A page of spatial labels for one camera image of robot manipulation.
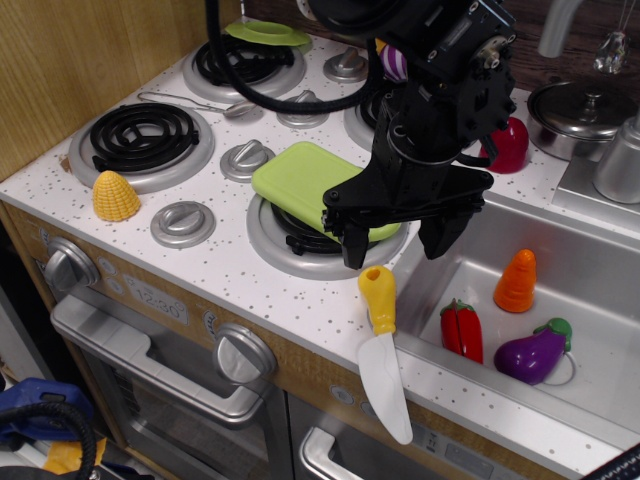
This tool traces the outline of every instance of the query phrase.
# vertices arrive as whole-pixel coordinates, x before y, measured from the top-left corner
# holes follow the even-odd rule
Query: purple eggplant
[[[499,372],[529,385],[537,385],[551,373],[565,352],[571,350],[571,325],[552,318],[533,335],[511,340],[498,348],[493,363]]]

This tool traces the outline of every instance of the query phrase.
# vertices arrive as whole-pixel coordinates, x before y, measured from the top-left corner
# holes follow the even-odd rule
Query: purple striped ball
[[[407,59],[397,48],[385,45],[380,52],[380,59],[389,80],[396,83],[407,80]]]

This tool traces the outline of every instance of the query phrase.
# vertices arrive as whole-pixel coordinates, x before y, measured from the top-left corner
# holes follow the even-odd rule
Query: yellow knife handle
[[[358,288],[369,307],[373,333],[396,331],[396,279],[391,270],[381,265],[365,269],[358,277]]]

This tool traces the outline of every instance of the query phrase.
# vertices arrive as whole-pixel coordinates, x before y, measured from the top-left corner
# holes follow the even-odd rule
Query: green plate
[[[232,23],[225,30],[232,37],[264,45],[298,47],[311,42],[311,37],[306,33],[273,22]]]
[[[324,192],[355,177],[361,168],[309,142],[295,143],[256,170],[251,185],[258,195],[290,213],[318,232],[324,231]],[[372,228],[369,241],[390,237],[399,223]]]

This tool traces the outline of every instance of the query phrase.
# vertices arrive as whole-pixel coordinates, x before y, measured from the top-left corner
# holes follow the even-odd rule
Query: toy red pepper
[[[483,363],[482,327],[476,311],[455,298],[440,311],[442,345],[447,350]]]

